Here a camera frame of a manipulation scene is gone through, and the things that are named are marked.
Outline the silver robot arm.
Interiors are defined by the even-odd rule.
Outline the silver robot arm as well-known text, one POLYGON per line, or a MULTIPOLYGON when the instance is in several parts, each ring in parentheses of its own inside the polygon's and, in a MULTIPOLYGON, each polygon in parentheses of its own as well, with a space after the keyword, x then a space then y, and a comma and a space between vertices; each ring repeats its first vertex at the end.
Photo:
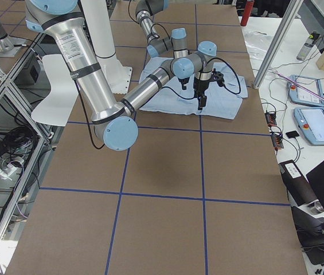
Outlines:
POLYGON ((173 50, 174 58, 186 57, 189 54, 185 28, 177 28, 171 34, 160 23, 153 22, 152 16, 168 8, 169 1, 139 1, 135 9, 135 20, 147 39, 147 51, 151 58, 173 50))
POLYGON ((85 93, 92 109, 95 135, 115 151, 130 148, 138 137, 138 126, 131 116, 145 105, 157 92, 177 77, 182 85, 190 76, 197 74, 203 90, 212 80, 213 64, 217 46, 211 41, 200 42, 196 52, 186 49, 185 29, 174 29, 171 37, 160 40, 153 30, 151 15, 168 7, 167 1, 139 1, 135 16, 145 32, 151 57, 170 49, 174 59, 164 61, 121 101, 117 102, 99 64, 99 58, 84 33, 83 23, 90 21, 84 15, 85 5, 77 1, 26 1, 26 12, 40 29, 53 37, 63 55, 71 78, 85 93))

